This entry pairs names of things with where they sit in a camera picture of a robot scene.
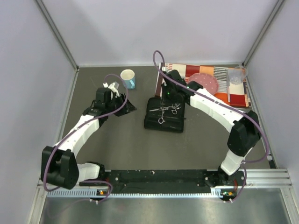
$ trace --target white wall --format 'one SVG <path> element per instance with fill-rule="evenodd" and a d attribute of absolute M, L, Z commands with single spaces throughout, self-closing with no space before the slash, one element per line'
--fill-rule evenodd
<path fill-rule="evenodd" d="M 74 70 L 33 0 L 0 2 L 0 222 L 25 223 Z"/>
<path fill-rule="evenodd" d="M 299 1 L 288 0 L 249 63 L 276 162 L 288 168 L 299 196 Z"/>
<path fill-rule="evenodd" d="M 76 62 L 152 65 L 245 59 L 277 0 L 43 0 Z"/>

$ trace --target colorful patterned cloth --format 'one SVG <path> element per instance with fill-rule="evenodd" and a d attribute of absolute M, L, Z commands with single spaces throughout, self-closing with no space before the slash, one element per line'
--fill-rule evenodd
<path fill-rule="evenodd" d="M 209 75 L 212 75 L 217 79 L 219 84 L 218 92 L 215 94 L 215 97 L 221 99 L 223 102 L 233 107 L 250 106 L 248 88 L 245 79 L 243 83 L 238 85 L 230 83 L 229 85 L 230 102 L 228 101 L 227 74 L 228 74 L 228 70 L 233 68 L 172 64 L 172 63 L 165 63 L 165 66 L 169 70 L 178 70 L 181 77 L 184 78 L 186 82 L 188 82 L 189 77 L 194 73 L 200 72 L 200 73 L 207 73 Z M 156 97 L 159 97 L 161 95 L 161 84 L 163 82 L 164 80 L 162 79 L 162 76 L 158 74 L 156 93 L 155 93 Z"/>

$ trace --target pink plate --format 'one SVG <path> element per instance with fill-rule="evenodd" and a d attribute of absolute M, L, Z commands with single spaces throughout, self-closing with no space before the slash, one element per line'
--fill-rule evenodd
<path fill-rule="evenodd" d="M 189 77 L 188 83 L 195 81 L 201 84 L 209 93 L 214 95 L 218 91 L 217 79 L 206 73 L 195 73 Z"/>

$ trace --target red fabric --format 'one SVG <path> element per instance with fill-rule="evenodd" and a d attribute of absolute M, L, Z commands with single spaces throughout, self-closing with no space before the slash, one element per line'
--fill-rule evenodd
<path fill-rule="evenodd" d="M 200 66 L 186 65 L 186 77 L 190 77 L 194 73 L 199 73 Z"/>
<path fill-rule="evenodd" d="M 230 105 L 246 107 L 245 95 L 230 94 Z"/>

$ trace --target gray floor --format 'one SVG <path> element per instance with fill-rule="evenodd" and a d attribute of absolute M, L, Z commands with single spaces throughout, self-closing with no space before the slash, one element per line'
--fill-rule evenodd
<path fill-rule="evenodd" d="M 233 204 L 218 198 L 117 199 L 98 206 L 76 198 L 47 198 L 40 224 L 290 224 L 279 189 L 245 189 Z M 46 213 L 49 208 L 50 219 Z"/>
<path fill-rule="evenodd" d="M 228 151 L 228 132 L 203 112 L 186 106 L 183 133 L 146 130 L 143 120 L 147 101 L 154 96 L 157 71 L 151 67 L 129 67 L 136 75 L 136 89 L 129 91 L 137 111 L 111 116 L 94 133 L 77 156 L 78 163 L 96 161 L 107 169 L 212 169 L 218 168 Z M 71 101 L 64 135 L 77 123 L 83 110 L 95 99 L 105 75 L 120 74 L 127 67 L 81 68 Z M 247 157 L 264 154 L 261 141 Z M 267 161 L 247 168 L 269 168 Z"/>

